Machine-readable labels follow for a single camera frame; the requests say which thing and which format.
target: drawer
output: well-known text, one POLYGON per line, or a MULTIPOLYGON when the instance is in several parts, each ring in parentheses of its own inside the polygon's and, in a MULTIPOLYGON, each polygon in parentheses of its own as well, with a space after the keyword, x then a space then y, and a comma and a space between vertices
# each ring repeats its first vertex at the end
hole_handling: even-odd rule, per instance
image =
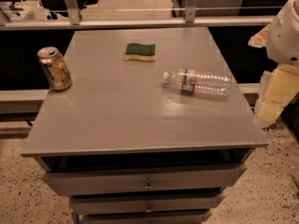
POLYGON ((154 213, 161 211, 197 210, 216 207, 222 193, 143 192, 130 195, 102 195, 91 198, 75 197, 70 205, 80 215, 113 213, 154 213))
POLYGON ((245 164, 47 173, 44 181, 64 196, 171 189, 229 187, 244 173, 245 164))
POLYGON ((210 217, 209 211, 161 212, 153 214, 87 216, 87 224, 199 224, 210 217))

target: clear plastic bottle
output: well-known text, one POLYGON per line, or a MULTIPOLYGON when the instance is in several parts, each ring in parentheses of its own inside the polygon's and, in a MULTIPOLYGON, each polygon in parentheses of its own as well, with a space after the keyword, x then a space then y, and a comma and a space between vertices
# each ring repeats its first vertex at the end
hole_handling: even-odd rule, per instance
POLYGON ((200 72, 191 68, 164 72, 164 80, 174 89, 196 92, 209 97, 227 96, 232 86, 231 75, 200 72))

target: floor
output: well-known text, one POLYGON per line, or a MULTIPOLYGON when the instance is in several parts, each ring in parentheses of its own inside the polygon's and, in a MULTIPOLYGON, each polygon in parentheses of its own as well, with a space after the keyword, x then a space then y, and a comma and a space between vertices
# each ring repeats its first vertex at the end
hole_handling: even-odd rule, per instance
MULTIPOLYGON (((163 0, 161 5, 159 1, 101 0, 99 7, 102 14, 120 4, 169 7, 170 0, 163 0)), ((20 155, 29 131, 25 121, 0 122, 1 223, 73 223, 67 198, 57 196, 43 183, 44 172, 33 159, 20 155)), ((248 170, 224 191, 226 198, 212 210, 206 224, 299 224, 299 192, 292 181, 292 174, 299 170, 298 138, 282 119, 265 134, 269 146, 253 152, 246 162, 248 170)))

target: brown can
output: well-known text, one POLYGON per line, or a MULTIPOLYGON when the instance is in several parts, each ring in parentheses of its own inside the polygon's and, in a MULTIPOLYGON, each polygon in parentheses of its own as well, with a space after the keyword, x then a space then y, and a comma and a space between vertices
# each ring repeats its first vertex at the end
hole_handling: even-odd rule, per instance
POLYGON ((47 47, 40 49, 37 56, 50 86, 55 91, 66 90, 72 85, 72 79, 64 57, 57 48, 47 47))

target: sponge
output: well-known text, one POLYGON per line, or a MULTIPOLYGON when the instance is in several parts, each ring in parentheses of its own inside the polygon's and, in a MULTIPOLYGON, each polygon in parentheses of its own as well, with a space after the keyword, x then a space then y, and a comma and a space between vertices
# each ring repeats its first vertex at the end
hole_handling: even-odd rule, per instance
POLYGON ((136 60, 140 62, 156 61, 156 45, 144 45, 139 43, 129 43, 125 51, 125 61, 136 60))

